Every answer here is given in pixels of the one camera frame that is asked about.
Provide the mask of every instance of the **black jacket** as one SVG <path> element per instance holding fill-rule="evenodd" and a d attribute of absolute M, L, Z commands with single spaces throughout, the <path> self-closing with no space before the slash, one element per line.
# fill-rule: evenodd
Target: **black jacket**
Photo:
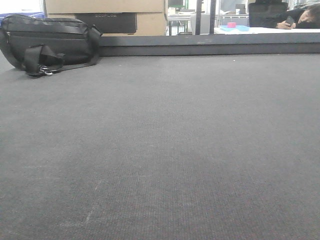
<path fill-rule="evenodd" d="M 298 20 L 300 16 L 304 13 L 304 9 L 297 8 L 295 10 L 286 11 L 280 13 L 274 17 L 266 17 L 265 20 L 262 22 L 261 27 L 264 28 L 276 28 L 277 23 L 282 23 L 283 21 L 287 20 L 288 16 L 291 16 L 294 19 L 295 27 L 297 29 L 317 29 L 319 26 L 313 22 L 301 22 L 298 24 Z"/>

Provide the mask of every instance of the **person's hand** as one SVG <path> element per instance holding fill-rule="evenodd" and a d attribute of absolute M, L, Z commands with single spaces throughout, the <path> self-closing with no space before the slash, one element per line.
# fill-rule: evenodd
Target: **person's hand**
<path fill-rule="evenodd" d="M 293 23 L 291 26 L 289 23 L 286 23 L 286 21 L 283 21 L 283 22 L 279 22 L 276 24 L 276 28 L 277 29 L 294 29 L 296 27 L 296 24 Z"/>

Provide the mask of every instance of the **blue tray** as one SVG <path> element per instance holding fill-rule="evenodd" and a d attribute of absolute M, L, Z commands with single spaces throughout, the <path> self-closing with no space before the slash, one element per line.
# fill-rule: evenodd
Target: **blue tray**
<path fill-rule="evenodd" d="M 250 27 L 244 26 L 244 25 L 238 25 L 236 27 L 228 27 L 226 25 L 221 25 L 220 29 L 223 31 L 227 31 L 227 32 L 230 32 L 235 29 L 238 29 L 239 31 L 247 32 L 247 31 L 249 31 Z"/>

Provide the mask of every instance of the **phone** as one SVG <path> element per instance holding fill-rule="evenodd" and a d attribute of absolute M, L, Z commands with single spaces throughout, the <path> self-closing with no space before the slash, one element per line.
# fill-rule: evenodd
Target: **phone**
<path fill-rule="evenodd" d="M 291 17 L 291 16 L 288 16 L 285 20 L 285 22 L 287 24 L 290 24 L 290 27 L 292 26 L 292 24 L 295 22 L 295 20 Z"/>

